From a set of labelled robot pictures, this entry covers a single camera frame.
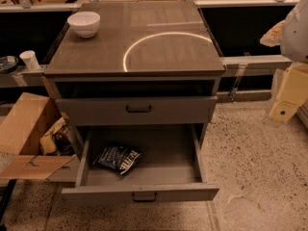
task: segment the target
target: cardboard box flap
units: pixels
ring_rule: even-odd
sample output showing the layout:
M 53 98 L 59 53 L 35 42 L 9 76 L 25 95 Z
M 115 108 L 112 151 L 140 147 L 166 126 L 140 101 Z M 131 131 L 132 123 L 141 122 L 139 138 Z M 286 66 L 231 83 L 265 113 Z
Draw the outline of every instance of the cardboard box flap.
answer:
M 0 179 L 45 180 L 73 159 L 71 156 L 19 155 L 0 173 Z
M 49 97 L 23 92 L 0 125 L 0 151 L 38 155 L 39 139 L 58 116 Z

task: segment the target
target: white curved line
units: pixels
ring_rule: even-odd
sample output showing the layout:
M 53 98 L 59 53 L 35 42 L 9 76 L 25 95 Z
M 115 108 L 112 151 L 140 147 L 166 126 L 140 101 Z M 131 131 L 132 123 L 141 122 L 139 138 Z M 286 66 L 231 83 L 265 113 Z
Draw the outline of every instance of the white curved line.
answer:
M 212 42 L 209 38 L 206 38 L 204 36 L 201 35 L 196 35 L 196 34 L 191 34 L 191 33 L 185 33 L 185 32 L 166 32 L 166 33 L 160 33 L 160 34 L 155 34 L 155 35 L 150 35 L 144 38 L 139 39 L 138 41 L 134 42 L 125 52 L 124 56 L 123 56 L 123 69 L 125 72 L 127 72 L 127 67 L 126 67 L 126 59 L 128 54 L 130 53 L 130 51 L 139 43 L 141 43 L 142 41 L 145 41 L 147 39 L 151 39 L 151 38 L 155 38 L 158 36 L 163 36 L 163 35 L 185 35 L 185 36 L 193 36 L 195 38 L 199 38 L 199 39 L 204 39 L 207 40 L 209 42 Z

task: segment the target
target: white bowl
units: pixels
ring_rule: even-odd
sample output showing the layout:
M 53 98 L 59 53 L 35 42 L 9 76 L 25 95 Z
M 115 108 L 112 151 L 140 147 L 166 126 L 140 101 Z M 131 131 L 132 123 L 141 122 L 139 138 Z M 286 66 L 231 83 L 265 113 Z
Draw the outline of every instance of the white bowl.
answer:
M 94 12 L 79 12 L 71 15 L 67 22 L 77 35 L 82 38 L 90 38 L 98 31 L 100 16 Z

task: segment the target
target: speckled floor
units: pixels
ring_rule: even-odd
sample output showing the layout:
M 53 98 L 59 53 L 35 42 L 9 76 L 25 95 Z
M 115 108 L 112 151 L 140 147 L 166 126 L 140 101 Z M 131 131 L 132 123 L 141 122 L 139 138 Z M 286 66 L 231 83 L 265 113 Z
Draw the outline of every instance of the speckled floor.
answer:
M 308 230 L 308 130 L 294 117 L 272 128 L 267 101 L 218 104 L 202 156 L 213 202 L 74 206 L 64 184 L 18 181 L 8 230 Z M 1 155 L 1 167 L 10 155 Z

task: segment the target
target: cabinet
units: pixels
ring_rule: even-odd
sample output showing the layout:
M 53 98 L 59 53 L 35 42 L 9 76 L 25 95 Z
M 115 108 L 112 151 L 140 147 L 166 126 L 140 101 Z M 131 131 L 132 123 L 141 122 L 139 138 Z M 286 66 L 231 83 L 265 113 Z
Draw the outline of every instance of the cabinet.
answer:
M 70 30 L 45 71 L 83 149 L 74 202 L 212 200 L 201 146 L 225 69 L 197 8 L 184 1 L 88 4 L 100 13 L 93 38 Z M 92 164 L 109 141 L 138 146 L 120 176 Z

